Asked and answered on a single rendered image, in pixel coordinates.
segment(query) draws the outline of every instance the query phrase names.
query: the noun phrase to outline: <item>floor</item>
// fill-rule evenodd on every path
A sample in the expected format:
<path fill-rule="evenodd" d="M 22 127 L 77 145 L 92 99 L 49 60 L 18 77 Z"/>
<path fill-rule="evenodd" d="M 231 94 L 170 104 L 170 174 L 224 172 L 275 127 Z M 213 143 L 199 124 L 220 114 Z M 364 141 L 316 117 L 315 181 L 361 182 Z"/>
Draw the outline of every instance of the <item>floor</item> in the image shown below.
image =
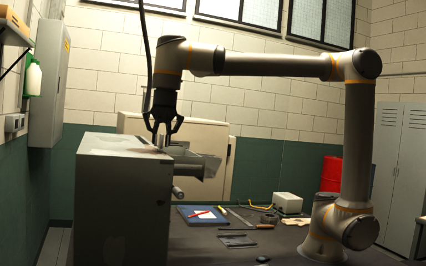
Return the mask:
<path fill-rule="evenodd" d="M 50 227 L 37 266 L 65 266 L 70 236 L 71 228 Z M 398 261 L 405 260 L 405 258 L 376 244 L 371 247 Z"/>

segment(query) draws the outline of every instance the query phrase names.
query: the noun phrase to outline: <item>window pane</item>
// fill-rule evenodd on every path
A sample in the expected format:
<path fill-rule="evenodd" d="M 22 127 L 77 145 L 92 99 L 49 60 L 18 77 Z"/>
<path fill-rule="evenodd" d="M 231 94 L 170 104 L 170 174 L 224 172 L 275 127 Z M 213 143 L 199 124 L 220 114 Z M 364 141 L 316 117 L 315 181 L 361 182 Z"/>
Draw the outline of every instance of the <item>window pane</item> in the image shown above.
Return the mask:
<path fill-rule="evenodd" d="M 178 9 L 182 9 L 184 6 L 184 0 L 144 0 L 144 3 Z"/>
<path fill-rule="evenodd" d="M 324 42 L 349 49 L 352 0 L 327 0 Z"/>
<path fill-rule="evenodd" d="M 199 12 L 237 21 L 240 0 L 200 0 Z"/>
<path fill-rule="evenodd" d="M 244 0 L 242 21 L 277 29 L 280 0 Z"/>
<path fill-rule="evenodd" d="M 294 0 L 291 33 L 321 40 L 323 0 Z"/>

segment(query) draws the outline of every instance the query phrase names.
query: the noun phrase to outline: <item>yellow label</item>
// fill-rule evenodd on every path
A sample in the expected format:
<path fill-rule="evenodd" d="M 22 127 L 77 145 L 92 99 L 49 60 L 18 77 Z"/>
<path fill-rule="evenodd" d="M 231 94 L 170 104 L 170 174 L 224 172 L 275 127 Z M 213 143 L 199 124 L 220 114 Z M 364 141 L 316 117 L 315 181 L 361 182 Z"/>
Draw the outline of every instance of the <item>yellow label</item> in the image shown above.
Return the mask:
<path fill-rule="evenodd" d="M 65 44 L 64 44 L 65 50 L 67 50 L 67 53 L 69 53 L 69 43 L 67 39 L 65 38 Z"/>

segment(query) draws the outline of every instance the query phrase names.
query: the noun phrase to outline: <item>wooden handle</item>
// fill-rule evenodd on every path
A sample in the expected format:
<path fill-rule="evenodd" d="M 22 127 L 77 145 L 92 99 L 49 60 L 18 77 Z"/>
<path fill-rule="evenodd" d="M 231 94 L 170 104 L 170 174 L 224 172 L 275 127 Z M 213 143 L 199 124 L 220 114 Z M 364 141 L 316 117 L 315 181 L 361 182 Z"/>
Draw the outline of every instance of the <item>wooden handle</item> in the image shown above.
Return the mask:
<path fill-rule="evenodd" d="M 274 229 L 275 226 L 273 224 L 258 224 L 256 225 L 257 229 Z"/>

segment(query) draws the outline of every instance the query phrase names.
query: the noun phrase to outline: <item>black tape roll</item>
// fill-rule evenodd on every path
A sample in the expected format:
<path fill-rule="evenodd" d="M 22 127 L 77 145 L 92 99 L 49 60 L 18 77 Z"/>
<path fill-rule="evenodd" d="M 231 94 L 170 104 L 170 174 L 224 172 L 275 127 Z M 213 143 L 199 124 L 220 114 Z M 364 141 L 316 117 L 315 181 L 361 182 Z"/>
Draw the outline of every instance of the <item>black tape roll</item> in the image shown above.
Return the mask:
<path fill-rule="evenodd" d="M 273 224 L 276 226 L 280 222 L 280 218 L 275 213 L 264 213 L 260 216 L 260 222 L 263 224 Z"/>

